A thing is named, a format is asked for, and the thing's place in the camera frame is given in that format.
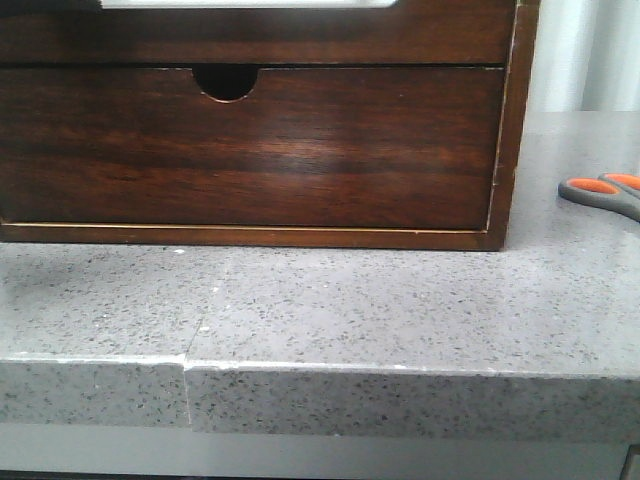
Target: dark wood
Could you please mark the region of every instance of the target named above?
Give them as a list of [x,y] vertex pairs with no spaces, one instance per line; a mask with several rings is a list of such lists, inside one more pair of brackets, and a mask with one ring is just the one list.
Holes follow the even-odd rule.
[[489,243],[494,250],[503,247],[509,224],[539,7],[540,0],[520,0],[516,11],[509,64],[505,76],[505,101],[493,179],[491,214],[487,223]]
[[[497,250],[538,9],[0,19],[0,240]],[[220,104],[203,62],[271,68]]]
[[486,232],[392,229],[5,224],[5,241],[492,250]]
[[398,0],[374,10],[111,10],[13,17],[0,19],[0,62],[504,64],[514,5]]
[[503,71],[0,71],[6,222],[483,230]]

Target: quartz countertop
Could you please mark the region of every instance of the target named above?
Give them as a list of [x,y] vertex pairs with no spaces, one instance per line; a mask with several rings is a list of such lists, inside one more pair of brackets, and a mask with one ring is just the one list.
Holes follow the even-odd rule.
[[527,119],[505,250],[0,245],[0,422],[640,442],[640,114]]

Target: wood grain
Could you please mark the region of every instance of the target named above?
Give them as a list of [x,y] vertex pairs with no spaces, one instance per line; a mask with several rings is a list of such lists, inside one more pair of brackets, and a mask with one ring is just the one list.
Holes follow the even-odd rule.
[[127,10],[0,19],[0,63],[504,64],[514,0],[388,9]]
[[5,222],[484,230],[503,71],[0,71]]
[[202,225],[5,224],[10,242],[259,245],[345,248],[492,250],[480,231],[252,228]]
[[539,8],[540,0],[521,0],[516,11],[513,41],[505,78],[505,101],[493,178],[491,213],[487,222],[488,242],[495,250],[503,247],[509,225]]

